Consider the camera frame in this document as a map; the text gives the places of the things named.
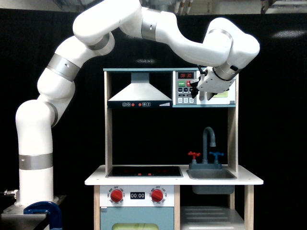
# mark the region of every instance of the ceiling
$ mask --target ceiling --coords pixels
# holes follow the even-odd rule
[[[103,0],[2,0],[0,8],[83,12],[101,1]],[[306,0],[140,0],[140,2],[144,7],[179,15],[307,12]]]

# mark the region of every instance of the digital display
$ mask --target digital display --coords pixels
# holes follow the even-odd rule
[[[145,199],[145,193],[144,192],[131,192],[130,193],[130,199],[131,200],[144,200]]]
[[[178,79],[193,79],[194,72],[179,72]]]

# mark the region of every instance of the burner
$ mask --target burner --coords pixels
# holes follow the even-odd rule
[[[106,177],[182,177],[178,166],[114,166]]]

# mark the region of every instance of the silver range hood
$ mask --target silver range hood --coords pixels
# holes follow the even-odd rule
[[[172,99],[149,83],[149,72],[131,73],[131,84],[112,97],[108,108],[171,107]]]

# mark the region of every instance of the robotic arm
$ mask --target robotic arm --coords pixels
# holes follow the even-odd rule
[[[193,83],[195,95],[198,91],[203,95],[226,91],[259,52],[254,37],[223,18],[213,20],[203,43],[196,43],[180,33],[174,14],[144,8],[139,0],[105,0],[83,12],[73,24],[75,36],[57,48],[40,76],[40,96],[23,103],[16,113],[19,205],[53,200],[51,128],[73,97],[73,80],[79,69],[90,58],[112,51],[115,42],[111,31],[118,27],[130,36],[168,44],[187,62],[208,66]]]

